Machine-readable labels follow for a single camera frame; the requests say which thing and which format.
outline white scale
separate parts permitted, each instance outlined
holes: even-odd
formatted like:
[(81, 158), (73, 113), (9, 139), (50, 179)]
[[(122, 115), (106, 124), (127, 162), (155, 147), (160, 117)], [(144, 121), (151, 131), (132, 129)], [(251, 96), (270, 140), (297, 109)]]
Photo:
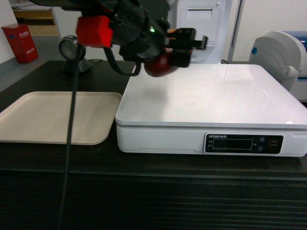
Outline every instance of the white scale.
[(257, 65), (191, 64), (131, 77), (117, 114), (123, 152), (304, 156), (307, 109)]

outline white machine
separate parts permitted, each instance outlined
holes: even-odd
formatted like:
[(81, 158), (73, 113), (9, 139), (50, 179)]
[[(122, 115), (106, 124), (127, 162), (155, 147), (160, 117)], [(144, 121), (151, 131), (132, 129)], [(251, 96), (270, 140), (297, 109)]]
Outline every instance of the white machine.
[(303, 156), (307, 109), (258, 65), (191, 64), (131, 77), (117, 114), (124, 152)]
[(196, 40), (208, 37), (206, 50), (194, 50), (191, 63), (221, 63), (232, 0), (168, 1), (171, 28), (195, 28)]
[(272, 31), (257, 38), (249, 62), (264, 67), (295, 98), (307, 101), (307, 31)]

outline red fire extinguisher box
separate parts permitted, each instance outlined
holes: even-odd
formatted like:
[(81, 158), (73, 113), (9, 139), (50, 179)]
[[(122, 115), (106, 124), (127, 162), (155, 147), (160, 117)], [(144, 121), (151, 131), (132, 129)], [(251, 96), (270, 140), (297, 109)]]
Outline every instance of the red fire extinguisher box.
[(37, 49), (26, 24), (2, 27), (18, 63), (29, 63), (38, 58)]

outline black table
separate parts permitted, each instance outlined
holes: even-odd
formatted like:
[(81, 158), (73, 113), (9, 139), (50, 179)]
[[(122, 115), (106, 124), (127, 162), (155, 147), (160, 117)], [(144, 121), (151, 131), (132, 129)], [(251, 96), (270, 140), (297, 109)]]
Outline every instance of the black table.
[[(70, 91), (49, 61), (0, 93), (0, 112), (33, 91)], [(132, 65), (120, 66), (131, 70)], [(96, 62), (79, 91), (123, 94), (129, 77)], [(65, 145), (0, 143), (0, 229), (55, 229)], [(94, 146), (73, 146), (65, 229), (307, 229), (307, 156), (124, 153), (116, 124)]]

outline beige tray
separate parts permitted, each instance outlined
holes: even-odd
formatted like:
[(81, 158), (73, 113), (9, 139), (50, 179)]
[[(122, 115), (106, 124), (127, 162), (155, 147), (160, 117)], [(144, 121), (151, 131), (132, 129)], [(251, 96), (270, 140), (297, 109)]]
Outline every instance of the beige tray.
[[(31, 92), (0, 113), (0, 142), (66, 144), (71, 92)], [(71, 143), (95, 145), (110, 131), (121, 95), (77, 92)]]

